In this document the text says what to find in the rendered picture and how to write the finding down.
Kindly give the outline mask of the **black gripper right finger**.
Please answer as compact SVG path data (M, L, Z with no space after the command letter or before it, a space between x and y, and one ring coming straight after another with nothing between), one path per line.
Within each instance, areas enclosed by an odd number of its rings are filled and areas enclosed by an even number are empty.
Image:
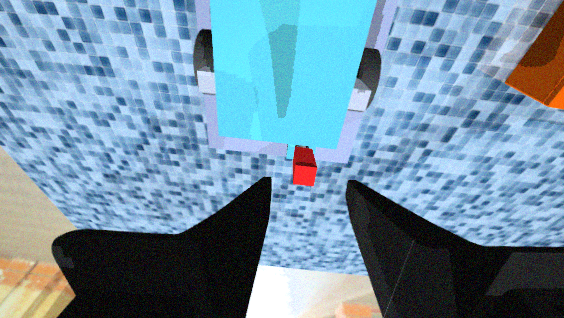
M383 318L486 318L508 290L564 288L564 247L482 246L357 180L346 202Z

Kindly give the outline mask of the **red-headed stop pin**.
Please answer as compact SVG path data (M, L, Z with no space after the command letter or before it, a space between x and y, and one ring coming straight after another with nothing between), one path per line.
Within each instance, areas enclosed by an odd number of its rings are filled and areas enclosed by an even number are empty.
M297 145L293 156L293 184L314 186L316 172L313 149Z

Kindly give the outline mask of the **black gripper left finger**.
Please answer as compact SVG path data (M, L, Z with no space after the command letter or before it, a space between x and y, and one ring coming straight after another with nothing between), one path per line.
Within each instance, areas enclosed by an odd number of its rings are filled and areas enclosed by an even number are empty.
M77 229L51 245L75 295L83 289L168 295L196 318L246 318L268 227L272 178L178 234Z

